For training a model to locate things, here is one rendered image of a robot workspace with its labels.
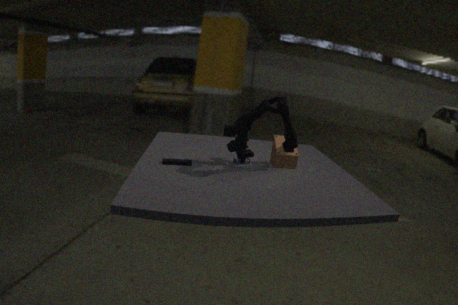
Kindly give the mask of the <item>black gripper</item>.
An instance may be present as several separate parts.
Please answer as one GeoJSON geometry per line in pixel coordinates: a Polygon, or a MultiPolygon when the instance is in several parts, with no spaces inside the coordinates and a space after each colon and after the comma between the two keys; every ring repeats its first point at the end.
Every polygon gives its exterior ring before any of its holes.
{"type": "Polygon", "coordinates": [[[236,151],[237,158],[240,159],[241,163],[243,163],[246,158],[253,157],[254,153],[250,149],[246,149],[246,148],[248,148],[248,146],[247,146],[247,141],[249,141],[248,138],[241,139],[241,138],[236,137],[236,139],[237,139],[237,141],[240,142],[240,146],[241,146],[241,150],[237,150],[236,151]]]}

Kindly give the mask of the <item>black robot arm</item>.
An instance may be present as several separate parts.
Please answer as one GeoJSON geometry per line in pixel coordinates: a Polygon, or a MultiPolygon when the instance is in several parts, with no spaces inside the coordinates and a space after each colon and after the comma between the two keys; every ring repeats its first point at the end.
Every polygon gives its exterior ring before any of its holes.
{"type": "MultiPolygon", "coordinates": [[[[293,153],[294,148],[298,147],[298,137],[296,130],[291,125],[288,100],[284,97],[274,97],[270,98],[269,100],[263,100],[261,104],[253,109],[248,115],[243,115],[238,120],[236,120],[235,126],[225,125],[224,136],[234,137],[237,133],[238,138],[246,139],[248,130],[252,130],[251,125],[256,119],[258,119],[262,114],[266,112],[272,112],[282,116],[282,120],[285,126],[284,138],[286,140],[283,142],[284,152],[293,153]],[[277,103],[277,108],[270,106],[275,102],[277,103]]],[[[227,144],[227,148],[230,152],[241,150],[240,142],[235,139],[235,141],[227,144]]]]}

